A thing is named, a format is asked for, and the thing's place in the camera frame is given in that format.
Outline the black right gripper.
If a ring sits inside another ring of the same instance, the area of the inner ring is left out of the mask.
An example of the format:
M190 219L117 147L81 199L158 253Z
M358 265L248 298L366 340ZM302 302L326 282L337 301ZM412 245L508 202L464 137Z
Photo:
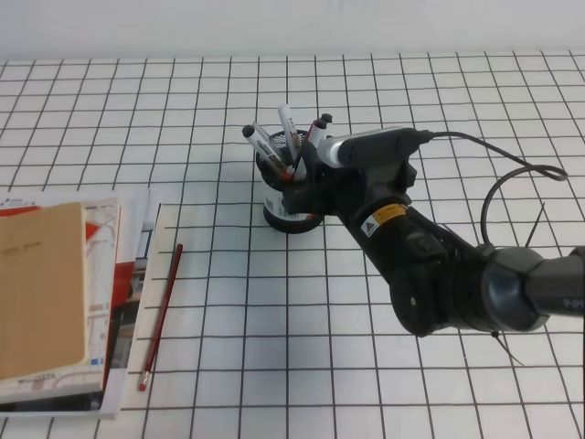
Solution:
M419 225L408 217L407 190L417 171L409 159L369 169L332 168L318 158L314 145L302 143L296 166L299 187L283 191L290 213L333 215L359 242L378 238L414 242Z

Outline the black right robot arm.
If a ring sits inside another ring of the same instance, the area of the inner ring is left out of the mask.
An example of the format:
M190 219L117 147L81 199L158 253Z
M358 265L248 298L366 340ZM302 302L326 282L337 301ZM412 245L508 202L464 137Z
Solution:
M397 319L412 335L446 327L530 332L551 316L584 315L584 250L545 259L527 247L464 241L410 206L407 159L332 168L303 147L307 178L283 192L291 213L338 217L388 283Z

